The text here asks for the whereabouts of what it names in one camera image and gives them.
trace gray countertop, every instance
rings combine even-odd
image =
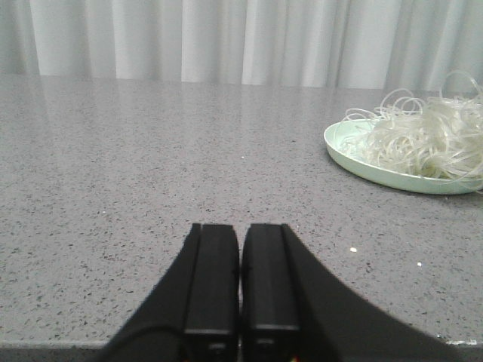
[[[0,76],[0,348],[96,347],[192,222],[286,222],[430,335],[483,342],[483,197],[368,182],[323,131],[382,90]]]

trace curtain fold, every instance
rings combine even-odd
[[[438,90],[452,69],[483,82],[481,18],[481,0],[0,0],[0,72]]]

